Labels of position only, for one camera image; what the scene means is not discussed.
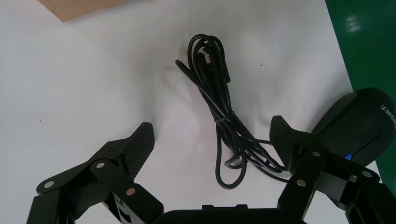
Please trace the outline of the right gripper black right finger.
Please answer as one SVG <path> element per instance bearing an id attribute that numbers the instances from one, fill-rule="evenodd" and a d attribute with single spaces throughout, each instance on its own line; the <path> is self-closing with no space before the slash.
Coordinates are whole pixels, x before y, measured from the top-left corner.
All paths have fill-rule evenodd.
<path id="1" fill-rule="evenodd" d="M 291 128 L 281 116 L 272 118 L 269 138 L 291 173 L 278 209 L 303 220 L 319 191 L 351 224 L 395 223 L 395 196 L 374 171 L 333 154 L 313 134 Z"/>

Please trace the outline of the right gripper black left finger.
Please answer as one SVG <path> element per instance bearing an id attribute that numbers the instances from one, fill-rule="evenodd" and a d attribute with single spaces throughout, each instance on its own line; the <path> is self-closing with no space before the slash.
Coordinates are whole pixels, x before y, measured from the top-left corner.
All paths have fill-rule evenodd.
<path id="1" fill-rule="evenodd" d="M 125 139 L 107 142 L 86 162 L 41 182 L 27 222 L 73 224 L 103 204 L 122 224 L 151 224 L 163 204 L 134 179 L 154 149 L 153 126 L 142 123 Z"/>

